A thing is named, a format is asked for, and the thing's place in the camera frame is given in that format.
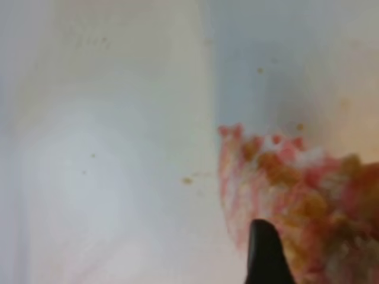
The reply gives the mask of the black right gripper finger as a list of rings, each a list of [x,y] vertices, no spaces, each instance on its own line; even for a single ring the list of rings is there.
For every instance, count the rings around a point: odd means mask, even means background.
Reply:
[[[255,219],[249,228],[246,284],[295,284],[276,228]]]

